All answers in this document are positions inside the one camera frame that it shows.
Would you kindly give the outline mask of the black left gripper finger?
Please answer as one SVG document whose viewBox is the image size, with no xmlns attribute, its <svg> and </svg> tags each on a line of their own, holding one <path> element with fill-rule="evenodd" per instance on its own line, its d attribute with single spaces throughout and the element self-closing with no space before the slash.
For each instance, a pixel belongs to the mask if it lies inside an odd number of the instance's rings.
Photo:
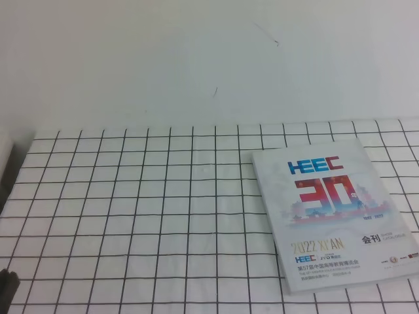
<svg viewBox="0 0 419 314">
<path fill-rule="evenodd" d="M 17 274 L 14 271 L 9 272 L 9 303 L 1 304 L 1 289 L 0 289 L 0 314 L 8 313 L 9 307 L 12 303 L 14 295 L 16 294 L 16 291 L 18 290 L 19 285 L 20 285 L 20 280 Z"/>
</svg>

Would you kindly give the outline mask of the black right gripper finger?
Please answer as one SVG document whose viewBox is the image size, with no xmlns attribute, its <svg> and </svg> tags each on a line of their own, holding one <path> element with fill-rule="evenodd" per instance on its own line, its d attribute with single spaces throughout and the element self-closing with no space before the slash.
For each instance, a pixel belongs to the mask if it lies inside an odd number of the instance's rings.
<svg viewBox="0 0 419 314">
<path fill-rule="evenodd" d="M 1 304 L 9 303 L 9 272 L 7 269 L 1 270 Z"/>
</svg>

